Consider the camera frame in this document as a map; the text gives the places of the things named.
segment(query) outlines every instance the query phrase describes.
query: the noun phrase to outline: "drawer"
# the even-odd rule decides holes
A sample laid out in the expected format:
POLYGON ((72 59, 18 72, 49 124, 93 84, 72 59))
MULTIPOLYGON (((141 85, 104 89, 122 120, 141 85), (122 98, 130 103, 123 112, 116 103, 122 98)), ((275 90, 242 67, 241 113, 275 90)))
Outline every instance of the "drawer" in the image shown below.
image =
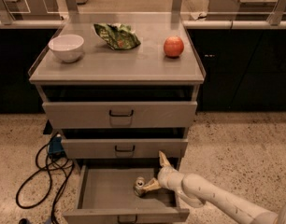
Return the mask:
POLYGON ((111 163, 84 165, 81 169, 75 209, 64 213, 69 224, 123 224, 184 222, 189 210, 178 207, 173 191, 158 189, 143 198, 135 196, 133 184, 157 176, 158 165, 143 161, 121 167, 111 163))
POLYGON ((197 102, 47 102, 43 108, 54 129, 190 127, 197 102))
POLYGON ((182 158, 187 139, 63 139, 69 159, 158 158, 159 150, 167 157, 182 158))

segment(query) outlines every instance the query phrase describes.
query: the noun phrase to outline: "black drawer handle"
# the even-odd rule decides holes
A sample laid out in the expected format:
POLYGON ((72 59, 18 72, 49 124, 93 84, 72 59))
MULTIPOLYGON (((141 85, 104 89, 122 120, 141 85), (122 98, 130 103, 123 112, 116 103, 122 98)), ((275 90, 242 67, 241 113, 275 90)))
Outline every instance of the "black drawer handle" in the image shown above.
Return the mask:
POLYGON ((115 152, 118 153, 134 153, 135 151, 135 146, 132 147, 132 149, 118 149, 117 146, 115 146, 115 152))
POLYGON ((132 117, 132 116, 134 115, 134 110, 132 109, 131 113, 125 114, 125 115, 115 115, 115 114, 113 114, 113 111, 110 110, 110 111, 108 112, 108 114, 109 114, 111 117, 132 117))
POLYGON ((135 216, 135 220, 134 221, 121 221, 120 216, 117 216, 117 222, 119 224, 135 224, 137 222, 137 215, 135 216))

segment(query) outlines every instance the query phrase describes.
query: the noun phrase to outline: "speckled floor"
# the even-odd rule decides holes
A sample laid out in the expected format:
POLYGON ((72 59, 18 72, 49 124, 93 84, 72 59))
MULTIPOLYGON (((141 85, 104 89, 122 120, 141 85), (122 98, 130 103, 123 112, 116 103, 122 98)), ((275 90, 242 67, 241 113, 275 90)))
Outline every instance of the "speckled floor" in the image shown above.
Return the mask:
MULTIPOLYGON (((46 223, 52 198, 31 210, 20 209, 15 195, 21 183, 36 170, 35 155, 49 141, 43 135, 45 115, 0 115, 0 224, 27 217, 46 223)), ((182 172, 195 172, 213 184, 274 212, 286 203, 286 113, 198 113, 189 133, 182 172)), ((63 180, 55 175, 55 187, 63 180)), ((57 206, 72 210, 79 184, 74 172, 57 206)), ((38 200, 49 185, 46 175, 35 178, 21 201, 38 200)), ((190 208, 181 202, 182 207, 190 208)), ((191 209, 188 224, 235 223, 210 203, 191 209)))

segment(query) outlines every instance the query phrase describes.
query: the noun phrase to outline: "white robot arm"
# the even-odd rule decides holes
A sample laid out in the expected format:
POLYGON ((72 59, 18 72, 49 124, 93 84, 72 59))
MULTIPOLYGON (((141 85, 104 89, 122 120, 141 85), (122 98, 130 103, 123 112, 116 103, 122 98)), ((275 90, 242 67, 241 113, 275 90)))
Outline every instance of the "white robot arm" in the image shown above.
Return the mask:
POLYGON ((141 177, 137 179, 134 184, 136 195, 141 197, 147 191, 165 188, 175 191, 192 207, 202 207, 208 201, 240 224, 286 224, 286 205, 278 215, 214 186, 200 175, 180 173, 161 151, 160 164, 162 169, 158 179, 153 178, 147 184, 141 177))

